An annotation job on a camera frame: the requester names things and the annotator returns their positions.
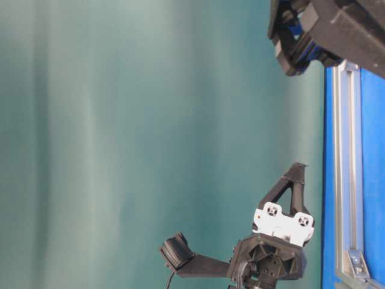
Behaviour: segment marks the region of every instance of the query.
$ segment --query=teal backdrop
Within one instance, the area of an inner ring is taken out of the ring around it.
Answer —
[[[284,76],[269,9],[0,2],[0,288],[164,288],[166,238],[228,260],[294,161],[315,234],[304,279],[278,288],[320,287],[323,69]]]

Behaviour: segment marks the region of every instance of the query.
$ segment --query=white mounting plate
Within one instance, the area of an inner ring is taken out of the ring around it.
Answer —
[[[254,224],[257,230],[254,233],[263,233],[282,239],[290,244],[303,247],[314,232],[314,219],[305,213],[296,213],[294,217],[282,214],[282,207],[278,204],[267,202],[263,210],[257,209],[254,215]]]

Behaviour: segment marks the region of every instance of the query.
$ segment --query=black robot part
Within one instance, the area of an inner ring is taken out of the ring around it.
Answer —
[[[279,279],[303,277],[306,259],[302,247],[265,234],[239,241],[227,277],[237,281],[230,288],[274,289]]]
[[[294,163],[260,201],[258,208],[262,210],[267,202],[278,202],[282,195],[290,190],[292,196],[290,214],[288,214],[288,216],[293,217],[298,212],[310,214],[304,205],[303,196],[305,187],[305,167],[306,165],[304,164]]]
[[[303,202],[304,168],[304,164],[294,163],[262,199],[259,208],[266,202],[277,202],[291,189],[289,215],[308,214]],[[172,271],[171,278],[175,273],[183,278],[230,278],[235,286],[230,285],[229,289],[275,289],[278,280],[302,278],[306,267],[302,247],[262,233],[238,241],[229,263],[193,252],[181,232],[164,241],[159,250]]]
[[[385,78],[385,2],[271,0],[268,37],[289,76],[347,59]]]

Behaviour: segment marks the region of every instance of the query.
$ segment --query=metal rail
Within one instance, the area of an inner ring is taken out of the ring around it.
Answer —
[[[364,258],[360,68],[333,69],[336,288],[385,288],[372,280]]]

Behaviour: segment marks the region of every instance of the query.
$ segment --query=black cable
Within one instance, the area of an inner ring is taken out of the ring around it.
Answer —
[[[169,277],[169,279],[168,279],[168,281],[167,281],[166,289],[169,289],[169,288],[170,288],[171,280],[173,279],[173,277],[174,277],[174,272],[171,273],[171,275],[170,275],[170,277]]]

